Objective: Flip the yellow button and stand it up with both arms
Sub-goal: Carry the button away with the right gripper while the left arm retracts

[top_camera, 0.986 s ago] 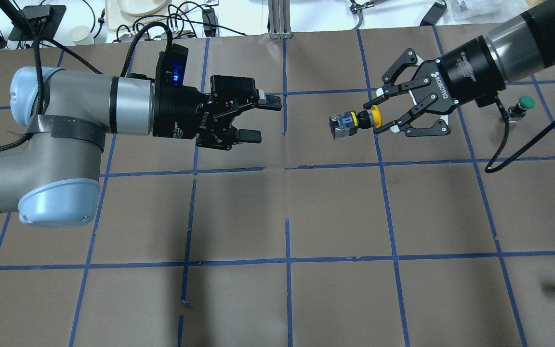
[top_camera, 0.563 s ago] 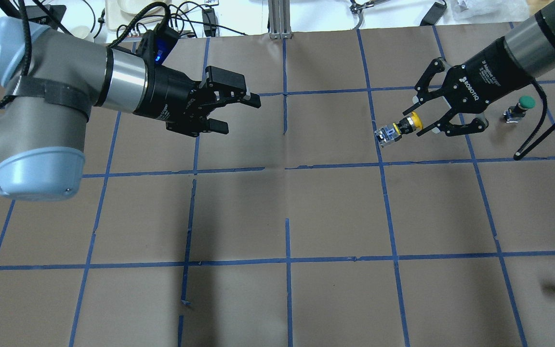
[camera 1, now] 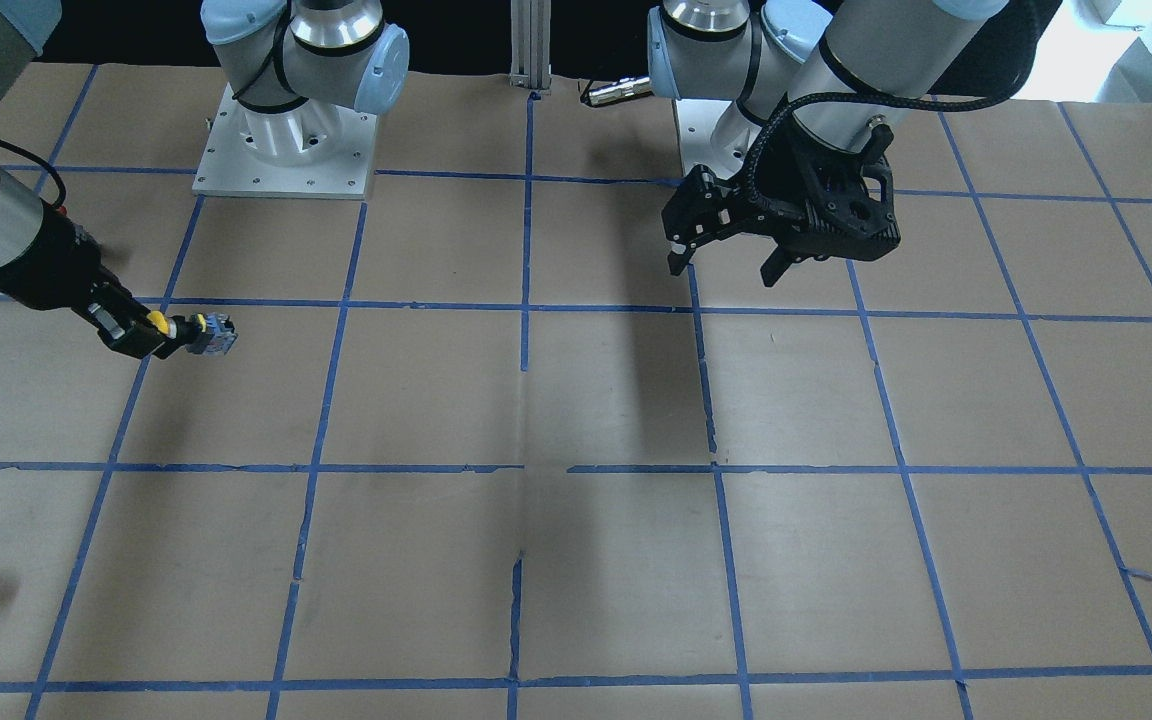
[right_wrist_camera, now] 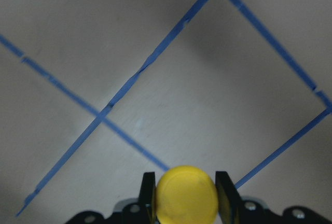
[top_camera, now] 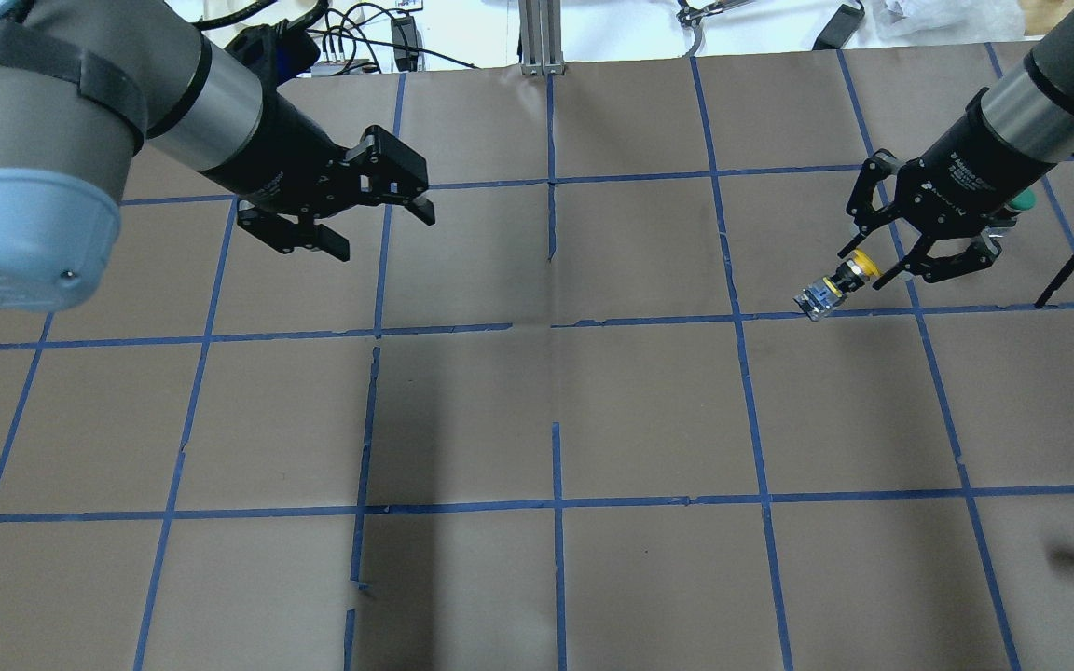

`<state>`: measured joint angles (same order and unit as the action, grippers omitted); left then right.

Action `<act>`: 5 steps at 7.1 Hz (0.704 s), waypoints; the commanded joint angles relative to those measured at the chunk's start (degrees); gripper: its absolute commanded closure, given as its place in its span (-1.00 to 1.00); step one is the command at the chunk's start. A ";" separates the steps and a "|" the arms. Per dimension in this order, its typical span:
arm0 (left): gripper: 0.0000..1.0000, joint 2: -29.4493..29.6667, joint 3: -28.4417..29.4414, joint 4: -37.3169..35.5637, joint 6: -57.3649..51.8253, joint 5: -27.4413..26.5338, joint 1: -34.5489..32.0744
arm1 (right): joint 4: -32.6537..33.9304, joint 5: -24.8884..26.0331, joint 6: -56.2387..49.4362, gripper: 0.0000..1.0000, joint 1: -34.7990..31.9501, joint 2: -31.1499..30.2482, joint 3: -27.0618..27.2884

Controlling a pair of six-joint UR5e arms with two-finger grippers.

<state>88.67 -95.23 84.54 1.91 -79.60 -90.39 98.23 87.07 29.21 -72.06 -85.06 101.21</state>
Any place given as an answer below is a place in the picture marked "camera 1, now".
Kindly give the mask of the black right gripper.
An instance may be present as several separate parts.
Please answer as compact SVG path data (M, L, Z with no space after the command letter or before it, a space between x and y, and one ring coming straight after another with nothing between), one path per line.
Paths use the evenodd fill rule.
M46 210L32 245L0 270L0 291L37 311L78 306L111 351L166 359L170 338L122 285L108 281L101 250L58 210Z

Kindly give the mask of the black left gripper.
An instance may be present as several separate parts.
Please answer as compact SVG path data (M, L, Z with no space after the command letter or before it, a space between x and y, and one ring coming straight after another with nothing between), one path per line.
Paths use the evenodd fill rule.
M790 109L776 109L761 128L733 179L719 179L708 165L695 165L660 211L669 242L670 275L681 275L700 247L753 234L774 249L760 265L772 288L818 251L838 249L835 154L801 127Z

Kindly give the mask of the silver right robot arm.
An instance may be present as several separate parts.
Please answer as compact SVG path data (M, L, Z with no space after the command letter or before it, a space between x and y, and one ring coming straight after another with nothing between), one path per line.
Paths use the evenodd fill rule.
M59 1L0 1L0 101L61 23ZM38 311L68 309L129 357L227 354L228 314L165 314L103 263L65 210L55 161L79 170L132 161L180 170L198 196L349 199L369 194L379 118L396 105L410 37L378 1L205 1L200 36L219 68L91 67L70 118L41 105L44 181L0 167L0 293Z

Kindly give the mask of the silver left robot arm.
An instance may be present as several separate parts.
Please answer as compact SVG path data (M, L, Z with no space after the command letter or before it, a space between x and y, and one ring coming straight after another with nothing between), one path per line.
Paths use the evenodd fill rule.
M935 83L986 29L1011 23L1005 85L956 103ZM695 162L664 206L672 275L736 234L767 237L765 286L791 266L874 262L900 245L887 151L910 111L992 108L1024 88L1047 15L1038 1L662 1L646 22L647 73L596 88L590 108L645 94L723 103L718 167Z

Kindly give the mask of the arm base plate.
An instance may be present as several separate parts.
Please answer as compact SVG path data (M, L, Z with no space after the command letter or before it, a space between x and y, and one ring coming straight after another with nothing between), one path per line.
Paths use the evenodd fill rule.
M786 109L783 100L776 109ZM685 99L675 104L684 177L695 165L708 165L719 179L736 181L763 126L745 118L737 101Z
M282 114L247 109L223 88L192 190L207 197L365 200L381 119L308 100Z

